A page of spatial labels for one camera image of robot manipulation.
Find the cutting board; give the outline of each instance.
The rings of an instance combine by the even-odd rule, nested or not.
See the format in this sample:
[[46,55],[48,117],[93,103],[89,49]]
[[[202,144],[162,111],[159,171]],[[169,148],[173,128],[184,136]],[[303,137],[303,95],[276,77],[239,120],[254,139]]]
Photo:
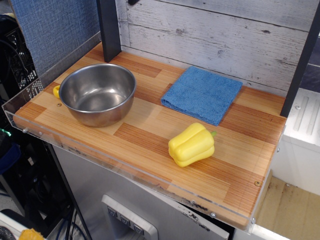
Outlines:
[[[121,52],[111,63],[129,69],[136,77],[133,106],[114,125],[88,127],[74,119],[52,90],[73,71],[102,62],[103,49],[98,44],[23,106],[15,114],[16,124],[45,141],[245,229],[249,223],[245,218],[253,216],[286,122],[280,116],[284,98],[243,86],[219,126],[210,125],[161,105],[161,97],[184,69]],[[215,153],[179,167],[169,156],[168,141],[194,122],[217,131]]]

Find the dispenser buttons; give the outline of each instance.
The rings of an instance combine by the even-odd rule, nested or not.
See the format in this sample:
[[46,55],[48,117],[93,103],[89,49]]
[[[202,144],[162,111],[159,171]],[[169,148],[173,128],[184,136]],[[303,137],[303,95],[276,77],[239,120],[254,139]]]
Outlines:
[[115,218],[118,217],[117,212],[115,210],[113,210],[111,207],[108,207],[108,211],[111,214],[111,216],[113,216]]
[[141,227],[139,227],[138,225],[133,224],[133,228],[138,234],[141,234],[142,236],[145,235],[144,230]]
[[130,221],[125,218],[124,216],[120,215],[121,218],[121,222],[123,222],[125,225],[127,225],[128,227],[130,227]]

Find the yellow toy piece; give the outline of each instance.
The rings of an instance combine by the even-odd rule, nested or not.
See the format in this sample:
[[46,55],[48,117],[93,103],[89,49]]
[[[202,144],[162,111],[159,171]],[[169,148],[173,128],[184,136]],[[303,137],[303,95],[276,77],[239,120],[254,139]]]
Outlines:
[[44,237],[32,228],[23,230],[19,240],[44,240]]
[[206,159],[215,152],[214,136],[201,123],[193,123],[169,141],[169,154],[180,167]]

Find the blue microfiber cloth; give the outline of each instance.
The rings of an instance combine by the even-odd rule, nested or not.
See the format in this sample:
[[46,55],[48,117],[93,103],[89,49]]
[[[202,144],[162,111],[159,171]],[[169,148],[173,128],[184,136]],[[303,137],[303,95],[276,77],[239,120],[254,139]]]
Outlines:
[[240,81],[191,66],[161,98],[161,103],[218,126],[241,87]]

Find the stainless steel bowl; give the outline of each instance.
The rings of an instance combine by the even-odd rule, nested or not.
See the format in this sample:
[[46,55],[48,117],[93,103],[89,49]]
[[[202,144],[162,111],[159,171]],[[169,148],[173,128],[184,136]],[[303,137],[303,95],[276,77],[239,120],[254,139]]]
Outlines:
[[67,76],[59,96],[82,124],[105,127],[123,119],[136,91],[135,76],[126,68],[109,63],[83,67]]

